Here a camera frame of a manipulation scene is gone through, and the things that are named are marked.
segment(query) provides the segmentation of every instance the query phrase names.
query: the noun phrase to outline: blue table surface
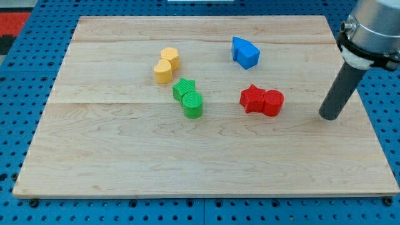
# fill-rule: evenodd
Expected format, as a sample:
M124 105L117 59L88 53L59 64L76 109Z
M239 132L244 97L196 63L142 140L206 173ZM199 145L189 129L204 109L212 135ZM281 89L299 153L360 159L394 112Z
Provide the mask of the blue table surface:
M168 4L166 0L39 0L0 67L0 224L400 224L398 196L40 199L33 207L34 201L11 194L13 178L22 166L80 16L325 15L336 35L354 3L355 0L236 0L233 4L211 5ZM357 88L397 181L398 87L398 72L372 69Z

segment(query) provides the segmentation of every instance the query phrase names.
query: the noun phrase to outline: red star-shaped block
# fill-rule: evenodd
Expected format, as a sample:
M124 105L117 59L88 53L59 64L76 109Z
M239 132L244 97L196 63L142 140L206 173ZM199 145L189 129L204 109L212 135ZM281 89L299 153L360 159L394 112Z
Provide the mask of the red star-shaped block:
M244 106L246 113L263 111L265 89L250 85L246 90L243 90L240 96L240 104Z

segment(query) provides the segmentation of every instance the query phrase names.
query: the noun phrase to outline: green star-shaped block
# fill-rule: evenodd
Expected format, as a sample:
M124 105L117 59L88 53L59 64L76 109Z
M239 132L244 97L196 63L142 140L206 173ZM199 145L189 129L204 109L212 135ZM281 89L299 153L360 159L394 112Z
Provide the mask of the green star-shaped block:
M174 94L174 99L179 101L182 105L182 98L185 94L190 92L195 92L193 80L187 80L183 77L180 78L179 82L172 87L172 92Z

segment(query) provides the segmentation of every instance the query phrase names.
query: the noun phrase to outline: blue pentagonal block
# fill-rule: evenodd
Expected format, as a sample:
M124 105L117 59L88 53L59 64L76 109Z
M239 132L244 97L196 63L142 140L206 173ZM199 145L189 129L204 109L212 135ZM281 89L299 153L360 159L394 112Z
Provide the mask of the blue pentagonal block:
M242 46L237 51L237 62L244 68L249 69L258 63L260 50L249 43Z
M232 59L233 61L236 61L236 59L238 58L238 50L240 47L243 47L247 44L251 44L249 41L245 40L245 39L241 39L239 37L232 37Z

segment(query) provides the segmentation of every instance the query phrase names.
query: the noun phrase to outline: wood grain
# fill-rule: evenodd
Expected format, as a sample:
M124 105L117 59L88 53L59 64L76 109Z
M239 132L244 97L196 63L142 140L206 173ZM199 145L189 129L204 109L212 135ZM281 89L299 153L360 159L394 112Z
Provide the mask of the wood grain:
M259 64L231 60L231 38ZM178 48L174 81L153 66ZM14 187L19 198L268 198L399 192L357 94L336 121L318 108L343 60L322 16L82 17ZM173 99L196 80L204 114ZM277 117L240 91L279 89Z

